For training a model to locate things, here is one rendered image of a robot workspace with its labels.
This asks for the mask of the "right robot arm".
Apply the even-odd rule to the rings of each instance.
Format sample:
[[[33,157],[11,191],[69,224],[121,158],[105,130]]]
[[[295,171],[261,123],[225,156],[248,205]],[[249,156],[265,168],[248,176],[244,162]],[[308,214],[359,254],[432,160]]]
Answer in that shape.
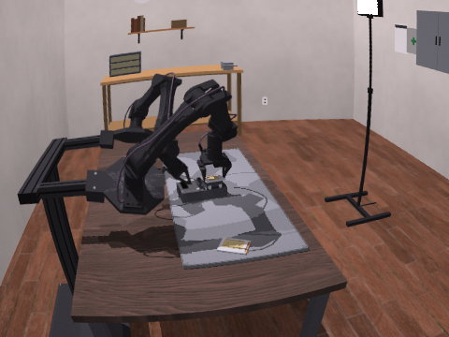
[[[176,120],[174,118],[189,104],[212,92],[220,85],[215,80],[202,82],[191,87],[184,95],[184,101],[174,114],[167,119],[152,135],[131,147],[130,155],[137,147],[149,142],[132,154],[124,165],[125,181],[123,178],[123,206],[128,209],[143,208],[143,177],[156,162],[160,153],[174,140],[180,132],[199,118],[210,116],[208,127],[213,131],[208,133],[208,146],[222,147],[223,142],[233,139],[237,134],[235,125],[228,114],[227,101],[232,98],[226,90],[214,91],[188,107]],[[211,88],[209,90],[209,88]],[[205,90],[205,91],[204,91]],[[209,90],[209,91],[208,91]],[[220,93],[219,93],[220,92]],[[218,94],[217,94],[218,93]],[[187,104],[188,103],[188,104]],[[126,196],[128,195],[128,197]],[[139,197],[138,197],[139,196]]]

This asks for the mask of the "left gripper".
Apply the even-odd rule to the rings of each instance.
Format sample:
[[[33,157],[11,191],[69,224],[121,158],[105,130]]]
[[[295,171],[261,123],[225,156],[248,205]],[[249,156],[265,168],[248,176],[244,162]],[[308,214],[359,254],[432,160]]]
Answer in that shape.
[[[163,166],[160,171],[162,173],[164,173],[165,171],[167,171],[169,174],[171,173],[171,175],[176,179],[179,180],[183,183],[187,183],[190,184],[191,183],[191,179],[189,176],[189,171],[188,171],[188,167],[182,162],[180,161],[177,157],[175,158],[168,158],[168,160],[164,160],[162,161],[164,163],[165,166]],[[185,181],[184,179],[180,178],[180,176],[185,172],[185,175],[187,177],[188,181]],[[178,175],[177,175],[178,174]]]

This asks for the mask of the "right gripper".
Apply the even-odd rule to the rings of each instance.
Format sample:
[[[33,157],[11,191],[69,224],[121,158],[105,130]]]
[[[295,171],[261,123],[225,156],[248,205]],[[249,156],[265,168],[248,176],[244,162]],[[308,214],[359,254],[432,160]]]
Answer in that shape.
[[[223,147],[223,145],[222,145]],[[215,168],[222,167],[223,177],[225,178],[226,173],[231,169],[232,163],[225,153],[222,153],[222,147],[211,148],[208,146],[208,150],[204,149],[202,152],[206,152],[204,155],[200,156],[200,160],[197,160],[197,164],[199,165],[200,171],[202,173],[203,181],[206,180],[206,165],[212,165]],[[202,153],[201,152],[201,153]],[[203,166],[204,165],[204,166]]]

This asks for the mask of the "white gel cassette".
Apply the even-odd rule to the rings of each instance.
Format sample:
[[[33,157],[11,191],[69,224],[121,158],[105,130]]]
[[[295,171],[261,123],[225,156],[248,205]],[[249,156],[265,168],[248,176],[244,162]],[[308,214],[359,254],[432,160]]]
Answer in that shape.
[[[223,238],[217,251],[232,254],[246,255],[251,241]]]

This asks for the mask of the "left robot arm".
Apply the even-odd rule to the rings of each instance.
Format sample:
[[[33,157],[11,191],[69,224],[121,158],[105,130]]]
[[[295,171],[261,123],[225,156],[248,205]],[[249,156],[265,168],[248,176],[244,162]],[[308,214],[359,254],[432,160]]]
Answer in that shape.
[[[155,74],[152,78],[152,85],[142,98],[136,100],[131,107],[128,118],[131,119],[130,126],[133,128],[143,128],[142,121],[149,112],[152,102],[160,96],[159,112],[154,125],[153,133],[173,114],[174,95],[176,89],[182,83],[182,79]],[[169,79],[169,80],[168,80]],[[161,83],[161,84],[160,84]],[[143,120],[142,120],[142,119]],[[179,155],[180,148],[178,140],[172,140],[167,147],[160,153],[159,159],[164,161],[168,158],[175,158]]]

